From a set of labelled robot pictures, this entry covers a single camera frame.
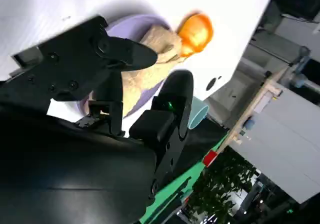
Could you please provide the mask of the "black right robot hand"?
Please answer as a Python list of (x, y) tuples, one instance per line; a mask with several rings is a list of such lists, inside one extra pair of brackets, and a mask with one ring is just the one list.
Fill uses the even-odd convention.
[(0, 221), (135, 224), (181, 155), (193, 75), (177, 70), (129, 130), (121, 73), (156, 63), (109, 36), (101, 16), (40, 44), (38, 64), (0, 83)]

